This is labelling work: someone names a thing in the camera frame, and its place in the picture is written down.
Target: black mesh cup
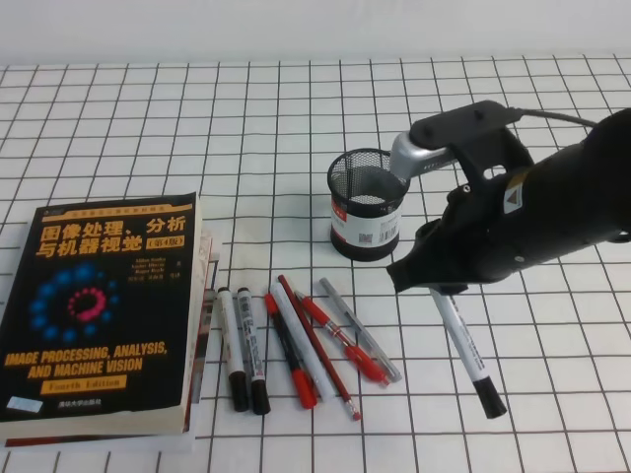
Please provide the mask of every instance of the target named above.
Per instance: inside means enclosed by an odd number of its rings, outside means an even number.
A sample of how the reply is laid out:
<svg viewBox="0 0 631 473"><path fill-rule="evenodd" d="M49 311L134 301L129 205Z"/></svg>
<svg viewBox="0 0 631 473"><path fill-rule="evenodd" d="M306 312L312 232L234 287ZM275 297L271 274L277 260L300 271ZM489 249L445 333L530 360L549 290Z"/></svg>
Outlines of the black mesh cup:
<svg viewBox="0 0 631 473"><path fill-rule="evenodd" d="M372 148L344 153L331 164L327 181L335 249L357 261L392 253L410 182L390 172L390 154Z"/></svg>

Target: red pen cap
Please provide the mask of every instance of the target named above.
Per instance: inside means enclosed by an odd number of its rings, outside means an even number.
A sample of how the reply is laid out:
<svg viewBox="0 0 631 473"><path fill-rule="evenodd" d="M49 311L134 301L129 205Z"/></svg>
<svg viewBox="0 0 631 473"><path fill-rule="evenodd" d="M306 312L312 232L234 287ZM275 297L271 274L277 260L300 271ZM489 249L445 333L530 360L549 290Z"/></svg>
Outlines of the red pen cap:
<svg viewBox="0 0 631 473"><path fill-rule="evenodd" d="M302 370L293 370L292 378L294 379L294 385L296 386L300 403L305 409L313 409L317 404L317 399L305 372Z"/></svg>
<svg viewBox="0 0 631 473"><path fill-rule="evenodd" d="M266 294L265 295L265 306L267 307L267 314L270 317L273 317L277 313L280 312L280 310L278 308L278 304L276 303L276 301L274 301L274 298L272 297L271 294Z"/></svg>

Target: book cover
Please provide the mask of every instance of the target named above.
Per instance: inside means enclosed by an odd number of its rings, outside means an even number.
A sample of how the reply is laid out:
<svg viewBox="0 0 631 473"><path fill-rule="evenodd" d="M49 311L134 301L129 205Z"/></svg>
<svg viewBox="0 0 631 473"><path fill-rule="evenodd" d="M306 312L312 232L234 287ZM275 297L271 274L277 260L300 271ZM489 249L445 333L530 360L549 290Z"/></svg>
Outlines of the book cover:
<svg viewBox="0 0 631 473"><path fill-rule="evenodd" d="M0 429L181 405L196 207L189 194L37 209L0 325Z"/></svg>

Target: white wall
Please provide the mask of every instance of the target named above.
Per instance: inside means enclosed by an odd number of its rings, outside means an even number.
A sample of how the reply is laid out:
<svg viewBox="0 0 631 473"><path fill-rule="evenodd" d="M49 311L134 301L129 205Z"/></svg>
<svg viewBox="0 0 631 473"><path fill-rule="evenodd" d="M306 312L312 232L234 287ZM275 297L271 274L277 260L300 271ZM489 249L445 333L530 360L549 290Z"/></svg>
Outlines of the white wall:
<svg viewBox="0 0 631 473"><path fill-rule="evenodd" d="M628 0L0 0L0 64L631 49Z"/></svg>

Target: white grid tablecloth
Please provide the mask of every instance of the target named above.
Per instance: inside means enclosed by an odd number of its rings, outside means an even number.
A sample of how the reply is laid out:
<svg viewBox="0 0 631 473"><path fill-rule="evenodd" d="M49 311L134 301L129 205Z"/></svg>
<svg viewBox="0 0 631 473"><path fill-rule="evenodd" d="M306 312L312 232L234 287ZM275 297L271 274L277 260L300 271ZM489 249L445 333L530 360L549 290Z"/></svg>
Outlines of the white grid tablecloth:
<svg viewBox="0 0 631 473"><path fill-rule="evenodd" d="M364 420L336 401L302 410L257 299L270 415L233 412L215 324L192 453L14 451L0 453L0 471L629 471L631 245L456 298L510 409L487 421L428 293L395 296L391 257L351 263L332 248L326 186L345 150L389 149L414 120L472 101L599 120L631 106L629 75L631 56L613 55L0 66L2 309L36 207L198 191L224 242L218 286L261 296L286 274L319 297L326 276L403 374L386 389L367 383L320 333ZM586 136L535 118L514 131L536 161ZM394 259L462 178L413 179Z"/></svg>

